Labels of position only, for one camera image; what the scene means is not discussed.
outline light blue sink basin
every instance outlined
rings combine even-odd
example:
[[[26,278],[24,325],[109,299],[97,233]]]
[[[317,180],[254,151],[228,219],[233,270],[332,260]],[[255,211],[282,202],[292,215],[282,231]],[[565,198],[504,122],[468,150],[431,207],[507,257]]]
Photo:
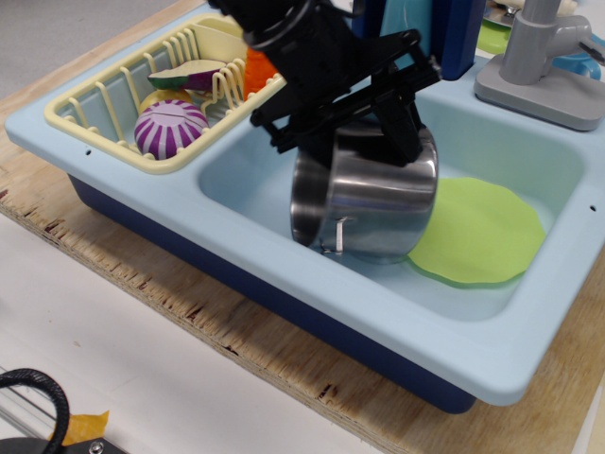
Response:
[[[99,194],[466,393],[495,405],[522,397],[605,239],[605,127],[574,132],[480,102],[473,84],[484,61],[461,80],[418,94],[439,149],[441,176],[508,187],[535,207],[547,231],[525,274],[503,285],[453,287],[409,262],[337,263],[294,242],[289,197],[295,152],[279,155],[247,121],[163,175],[45,123],[43,109],[52,98],[136,46],[12,116],[10,138]]]

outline toy dish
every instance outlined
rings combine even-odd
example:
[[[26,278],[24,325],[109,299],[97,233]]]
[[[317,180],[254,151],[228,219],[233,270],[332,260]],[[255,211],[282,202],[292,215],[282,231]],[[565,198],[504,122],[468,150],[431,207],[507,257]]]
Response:
[[[234,61],[246,59],[246,44],[231,31],[211,26],[193,25],[199,57],[207,60]]]
[[[139,106],[139,114],[142,114],[153,104],[157,104],[161,101],[167,101],[168,99],[179,99],[191,104],[194,103],[191,95],[189,95],[189,93],[187,93],[185,90],[156,90],[151,92],[145,99],[143,99],[143,102],[141,102],[141,105]]]
[[[519,11],[516,7],[507,7],[502,4],[488,0],[485,5],[483,19],[499,26],[512,27],[515,14]]]
[[[452,282],[495,284],[524,272],[544,239],[536,211],[506,187],[476,178],[446,178],[409,258]]]

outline purple striped toy onion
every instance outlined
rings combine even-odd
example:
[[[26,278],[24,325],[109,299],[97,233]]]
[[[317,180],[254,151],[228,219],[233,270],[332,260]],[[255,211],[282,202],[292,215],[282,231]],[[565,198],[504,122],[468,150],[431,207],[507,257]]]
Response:
[[[139,150],[151,153],[158,160],[177,154],[201,136],[208,128],[203,113],[193,104],[168,99],[149,106],[134,125],[134,139]]]

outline black cable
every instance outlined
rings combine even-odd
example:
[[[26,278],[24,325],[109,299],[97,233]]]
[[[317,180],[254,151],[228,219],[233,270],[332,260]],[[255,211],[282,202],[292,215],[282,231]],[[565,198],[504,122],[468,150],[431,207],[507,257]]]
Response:
[[[69,426],[69,403],[61,386],[47,374],[33,369],[16,369],[0,375],[0,389],[13,386],[34,388],[50,398],[57,413],[57,424],[42,454],[59,453]]]

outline faucet handle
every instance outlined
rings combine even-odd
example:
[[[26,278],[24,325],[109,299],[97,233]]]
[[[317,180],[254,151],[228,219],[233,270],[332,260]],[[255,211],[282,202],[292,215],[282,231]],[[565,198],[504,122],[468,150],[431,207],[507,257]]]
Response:
[[[586,52],[601,66],[605,66],[605,46],[595,40],[584,38],[579,41],[579,48]]]

